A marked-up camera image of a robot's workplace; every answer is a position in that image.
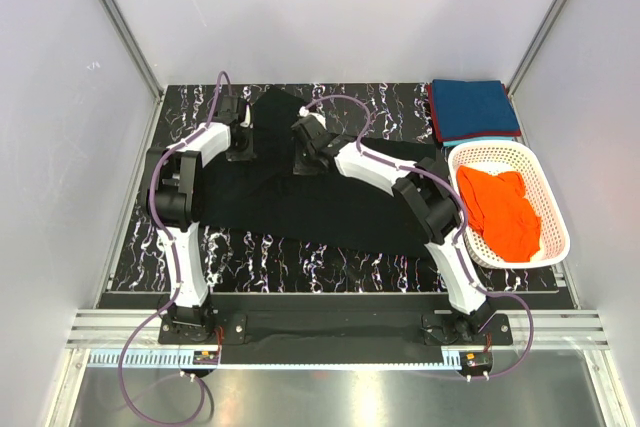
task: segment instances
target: orange cloth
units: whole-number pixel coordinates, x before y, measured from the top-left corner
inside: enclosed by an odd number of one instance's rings
[[[529,262],[540,250],[540,217],[524,198],[518,172],[493,176],[461,166],[458,188],[469,210],[469,225],[507,262]]]

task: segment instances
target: black cloth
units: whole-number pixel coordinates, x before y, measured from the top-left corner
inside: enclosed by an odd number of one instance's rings
[[[424,257],[393,197],[337,172],[293,175],[291,126],[306,102],[275,87],[254,104],[252,162],[219,155],[204,169],[202,225],[241,229],[372,253]],[[403,160],[435,158],[433,144],[364,139]]]

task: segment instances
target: cable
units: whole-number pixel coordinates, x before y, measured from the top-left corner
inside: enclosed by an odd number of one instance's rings
[[[153,424],[153,425],[160,425],[160,426],[183,426],[183,425],[188,425],[198,415],[200,415],[200,412],[202,411],[202,408],[204,407],[204,399],[205,399],[205,393],[206,393],[206,390],[207,390],[207,386],[202,381],[202,379],[200,379],[199,377],[196,377],[195,375],[192,375],[191,376],[191,380],[192,381],[195,380],[198,383],[198,386],[200,387],[200,403],[198,404],[198,407],[196,408],[195,412],[189,418],[187,418],[186,420],[183,420],[181,422],[161,422],[161,421],[155,420],[155,419],[149,417],[148,415],[144,414],[143,412],[141,412],[135,406],[135,404],[133,403],[133,400],[131,399],[131,397],[129,397],[129,394],[127,392],[127,388],[126,388],[126,386],[124,384],[124,372],[123,372],[122,366],[123,366],[123,363],[124,363],[125,354],[127,353],[127,350],[129,349],[129,346],[131,345],[133,340],[136,338],[136,336],[153,319],[155,319],[156,317],[159,317],[160,314],[162,314],[163,312],[168,310],[169,307],[171,307],[171,305],[176,301],[176,299],[178,298],[178,295],[180,294],[180,289],[182,287],[182,272],[180,270],[180,260],[178,258],[178,249],[177,249],[176,244],[174,242],[175,241],[175,237],[171,234],[169,229],[164,225],[162,220],[160,220],[160,216],[158,215],[158,210],[157,210],[157,207],[156,207],[156,189],[155,189],[155,187],[156,187],[156,185],[158,185],[158,180],[160,179],[160,171],[162,170],[162,167],[164,166],[165,162],[169,159],[169,157],[171,157],[178,150],[180,150],[180,149],[182,149],[184,147],[187,147],[191,142],[193,142],[195,139],[200,137],[204,132],[206,132],[207,128],[209,127],[209,124],[211,123],[211,119],[213,118],[213,114],[214,114],[215,108],[217,106],[218,94],[220,92],[220,84],[222,82],[222,77],[223,76],[225,77],[225,79],[227,81],[227,84],[229,85],[229,91],[231,92],[231,82],[229,81],[229,76],[227,75],[226,72],[221,71],[218,74],[218,79],[216,81],[216,92],[215,92],[215,94],[213,96],[213,99],[211,101],[211,104],[210,104],[211,108],[210,108],[210,111],[209,111],[209,116],[207,117],[207,123],[205,124],[205,127],[196,130],[191,135],[189,135],[185,140],[181,140],[176,145],[174,145],[169,150],[167,150],[164,153],[164,155],[162,157],[160,157],[160,160],[156,164],[155,168],[153,169],[153,174],[151,175],[151,188],[149,189],[149,211],[151,213],[151,218],[153,219],[153,222],[156,224],[156,227],[158,229],[162,230],[167,235],[167,239],[171,243],[171,255],[173,256],[173,261],[174,261],[174,264],[176,266],[176,288],[175,288],[175,291],[173,292],[173,295],[169,298],[169,301],[166,304],[164,304],[162,307],[160,307],[156,312],[154,312],[149,317],[147,317],[144,321],[142,321],[142,323],[138,327],[135,328],[135,330],[131,333],[131,335],[129,336],[127,341],[124,343],[124,347],[122,348],[122,352],[120,352],[120,359],[118,360],[118,383],[120,385],[120,392],[122,393],[122,397],[124,398],[124,401],[127,404],[127,406],[129,407],[129,409],[131,409],[131,411],[133,411],[133,413],[136,414],[141,420],[144,420],[145,422],[148,422],[148,423]]]
[[[458,193],[455,191],[455,189],[453,187],[451,187],[451,185],[449,185],[448,182],[442,180],[440,177],[438,177],[435,174],[432,174],[431,172],[427,172],[424,169],[421,169],[419,167],[411,167],[411,166],[406,166],[406,165],[396,165],[395,163],[388,161],[382,157],[379,157],[375,154],[372,154],[370,152],[367,151],[363,151],[362,150],[362,145],[361,145],[361,141],[362,138],[365,136],[365,134],[367,133],[367,131],[369,130],[369,127],[371,126],[371,112],[369,111],[369,108],[366,106],[366,104],[364,102],[362,102],[360,99],[356,99],[355,97],[350,97],[348,95],[341,95],[341,94],[332,94],[332,95],[327,95],[325,97],[320,97],[318,99],[314,99],[311,102],[309,102],[305,107],[309,110],[311,110],[311,107],[314,107],[315,105],[325,101],[325,100],[331,100],[331,99],[344,99],[344,100],[348,100],[350,102],[353,102],[354,104],[356,104],[358,107],[360,107],[365,115],[366,115],[366,123],[365,126],[362,128],[362,130],[360,131],[360,133],[358,134],[358,136],[356,137],[356,148],[358,149],[358,152],[360,152],[362,155],[364,155],[365,157],[368,157],[372,160],[381,162],[385,165],[389,165],[392,166],[394,168],[400,169],[400,170],[404,170],[406,172],[413,172],[416,173],[420,176],[423,177],[427,177],[428,179],[434,181],[435,183],[437,183],[438,185],[440,185],[441,187],[443,187],[444,189],[447,190],[447,192],[451,195],[451,198],[453,199],[453,201],[456,203],[456,205],[458,206],[458,209],[461,212],[461,217],[462,217],[462,225],[460,226],[460,228],[456,231],[456,233],[453,235],[453,246],[455,247],[456,250],[456,254],[458,256],[458,260],[460,261],[460,264],[462,265],[462,270],[465,273],[465,276],[467,277],[467,280],[469,281],[469,283],[471,284],[471,286],[476,289],[478,292],[480,292],[481,294],[486,295],[487,297],[491,297],[491,298],[500,298],[500,297],[509,297],[513,300],[515,300],[516,302],[518,302],[522,308],[525,310],[525,312],[527,313],[527,318],[529,319],[529,338],[527,340],[527,345],[524,348],[524,351],[522,352],[522,355],[520,356],[520,358],[509,368],[503,370],[502,372],[498,372],[496,374],[493,374],[492,377],[503,377],[507,374],[509,374],[510,372],[513,372],[514,369],[516,369],[523,361],[524,359],[529,355],[529,352],[531,351],[531,346],[533,345],[533,335],[534,335],[534,325],[533,325],[533,315],[531,314],[531,309],[529,308],[529,306],[527,305],[527,303],[519,296],[516,294],[513,294],[511,292],[489,292],[487,289],[484,288],[484,286],[482,286],[482,284],[478,284],[477,282],[475,282],[473,280],[473,276],[471,275],[471,271],[469,270],[469,267],[467,266],[467,264],[464,261],[464,258],[462,256],[462,252],[460,251],[460,237],[462,236],[462,234],[464,233],[464,231],[467,229],[467,226],[469,225],[469,211],[467,210],[467,206],[465,205],[465,203],[463,202],[462,198],[458,195]]]

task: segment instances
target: folded cloth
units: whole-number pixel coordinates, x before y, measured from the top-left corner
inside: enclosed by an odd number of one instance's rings
[[[462,140],[445,140],[442,142],[444,147],[455,147],[456,145],[466,144],[467,142],[475,142],[476,140],[515,140],[513,137],[500,137],[497,135],[487,135],[484,137],[474,137],[473,139]]]
[[[456,178],[471,228],[505,261],[529,262],[540,250],[541,223],[524,198],[522,176],[503,172],[494,177],[461,166]]]
[[[481,136],[517,137],[520,127],[497,80],[436,79],[428,86],[431,118],[440,142]]]
[[[414,236],[392,196],[335,171],[293,175],[291,126],[306,104],[275,87],[256,100],[253,141],[257,157],[251,162],[228,162],[219,155],[207,164],[201,225],[361,252],[427,257],[424,244]],[[363,139],[363,144],[403,160],[438,157],[445,162],[432,142]]]

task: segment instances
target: white laundry basket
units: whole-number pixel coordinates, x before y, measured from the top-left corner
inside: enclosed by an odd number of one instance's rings
[[[449,154],[449,172],[456,192],[460,192],[456,173],[465,165],[492,175],[520,172],[526,186],[525,197],[542,220],[540,250],[530,262],[505,262],[467,227],[464,240],[471,258],[493,269],[531,269],[562,261],[569,253],[569,233],[560,214],[549,182],[535,154],[522,144],[509,140],[479,140],[456,146]]]

